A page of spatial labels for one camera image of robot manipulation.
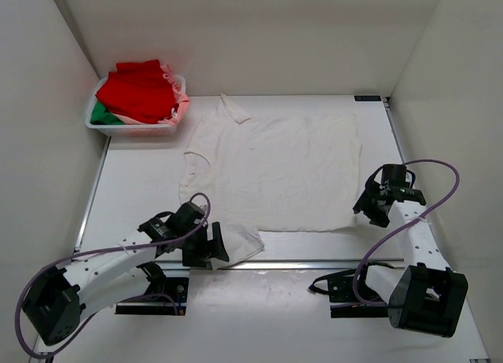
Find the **pink cloth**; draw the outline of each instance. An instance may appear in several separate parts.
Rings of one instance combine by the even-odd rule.
[[[178,125],[182,120],[183,116],[187,113],[187,109],[189,108],[190,100],[189,97],[182,90],[182,84],[177,84],[176,79],[173,76],[173,72],[170,69],[170,66],[167,64],[161,64],[161,70],[163,70],[163,77],[166,79],[168,83],[173,87],[173,95],[174,100],[178,104],[178,109],[175,112],[171,113],[171,118],[161,119],[157,122],[157,124],[166,124],[166,125]],[[127,125],[146,125],[147,123],[143,123],[137,121],[136,119],[132,119],[130,117],[113,114],[115,117],[123,121]]]

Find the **green cloth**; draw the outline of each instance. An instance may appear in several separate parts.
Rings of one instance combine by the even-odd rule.
[[[100,102],[96,104],[91,114],[91,124],[93,125],[123,125],[124,122],[115,117],[107,108]]]

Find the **white wall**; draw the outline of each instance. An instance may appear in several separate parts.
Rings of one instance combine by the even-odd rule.
[[[100,75],[159,58],[192,95],[389,95],[438,0],[66,0]]]
[[[441,0],[391,97],[407,156],[461,172],[458,193],[435,213],[494,361],[503,361],[502,1]],[[417,169],[429,200],[452,184],[447,170]]]
[[[83,125],[96,81],[52,0],[0,0],[0,361],[28,361],[17,296],[72,252],[103,144]]]

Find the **folded clothes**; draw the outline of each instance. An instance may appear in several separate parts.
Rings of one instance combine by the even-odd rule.
[[[93,112],[91,114],[91,124],[93,125],[123,125],[124,122],[115,117],[109,112],[106,107],[100,102],[96,101]]]
[[[117,118],[127,123],[156,124],[167,121],[178,109],[173,86],[165,79],[158,60],[118,63],[109,72],[96,98]]]

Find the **laundry basket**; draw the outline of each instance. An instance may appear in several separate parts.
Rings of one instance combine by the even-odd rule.
[[[86,126],[90,129],[98,130],[109,137],[162,137],[171,135],[176,131],[176,125],[156,124],[156,125],[93,125],[91,123],[91,115],[97,98],[96,92],[107,81],[107,78],[101,79],[91,94],[86,106]],[[181,75],[174,75],[176,83],[182,86],[182,91],[185,92],[185,78]]]

